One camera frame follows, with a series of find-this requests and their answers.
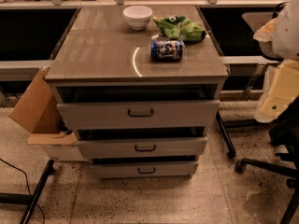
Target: countertop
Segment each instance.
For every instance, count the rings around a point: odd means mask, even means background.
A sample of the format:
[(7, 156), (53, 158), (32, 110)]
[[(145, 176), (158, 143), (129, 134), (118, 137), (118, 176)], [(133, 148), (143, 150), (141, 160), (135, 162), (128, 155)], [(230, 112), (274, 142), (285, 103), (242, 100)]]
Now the countertop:
[[(194, 5), (149, 6), (153, 16), (185, 15), (204, 26)], [(227, 77), (227, 71), (207, 35), (204, 41), (187, 43), (179, 62), (155, 62), (150, 41), (160, 31), (151, 20), (142, 31), (124, 21), (126, 6), (83, 7), (46, 76), (59, 80), (145, 81), (201, 80)]]

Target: white bowl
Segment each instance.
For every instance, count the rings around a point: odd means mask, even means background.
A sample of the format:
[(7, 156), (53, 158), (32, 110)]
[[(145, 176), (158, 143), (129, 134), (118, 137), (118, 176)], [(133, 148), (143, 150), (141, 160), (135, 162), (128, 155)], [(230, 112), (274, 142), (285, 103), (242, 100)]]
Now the white bowl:
[(124, 20), (135, 30), (144, 29), (150, 22), (152, 10), (145, 6), (127, 7), (123, 12)]

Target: concrete floor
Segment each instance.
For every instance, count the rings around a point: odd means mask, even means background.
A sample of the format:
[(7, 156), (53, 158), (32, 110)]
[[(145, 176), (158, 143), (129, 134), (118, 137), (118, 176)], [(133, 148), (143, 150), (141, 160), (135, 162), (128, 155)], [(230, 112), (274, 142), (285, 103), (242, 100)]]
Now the concrete floor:
[[(254, 101), (222, 102), (220, 112), (224, 120), (246, 119), (252, 118), (255, 107)], [(29, 133), (8, 117), (11, 111), (0, 108), (0, 158), (23, 169), (34, 191), (49, 158), (39, 147), (26, 145)], [(87, 162), (56, 161), (55, 174), (38, 201), (45, 223), (279, 223), (293, 193), (287, 178), (251, 166), (238, 175), (234, 168), (243, 157), (285, 164), (275, 157), (284, 147), (271, 147), (266, 129), (229, 133), (237, 157), (227, 158), (215, 122), (192, 178), (97, 180)], [(0, 170), (0, 192), (27, 194), (21, 172), (2, 162)], [(23, 211), (21, 205), (0, 204), (0, 222), (19, 223)], [(36, 208), (30, 223), (42, 222)], [(299, 223), (298, 212), (292, 223)]]

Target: drawer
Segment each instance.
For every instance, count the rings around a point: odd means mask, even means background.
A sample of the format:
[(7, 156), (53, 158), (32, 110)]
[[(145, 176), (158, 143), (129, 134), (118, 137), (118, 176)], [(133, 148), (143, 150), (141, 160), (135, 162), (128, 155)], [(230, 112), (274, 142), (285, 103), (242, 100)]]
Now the drawer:
[(192, 176), (196, 161), (170, 161), (151, 163), (91, 164), (93, 175), (99, 179), (138, 178), (155, 176)]
[(210, 126), (219, 100), (58, 104), (70, 130)]
[(77, 147), (85, 159), (194, 156), (198, 160), (207, 138), (168, 138), (132, 140), (78, 141)]

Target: cabinet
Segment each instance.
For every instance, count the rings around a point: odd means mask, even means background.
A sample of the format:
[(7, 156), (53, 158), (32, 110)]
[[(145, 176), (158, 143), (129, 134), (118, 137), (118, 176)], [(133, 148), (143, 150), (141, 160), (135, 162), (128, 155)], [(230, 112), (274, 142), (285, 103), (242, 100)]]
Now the cabinet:
[[(195, 6), (149, 7), (203, 25)], [(82, 8), (46, 81), (96, 177), (192, 176), (227, 71), (209, 37), (187, 44), (179, 62), (152, 61), (158, 28), (132, 30), (124, 9)]]

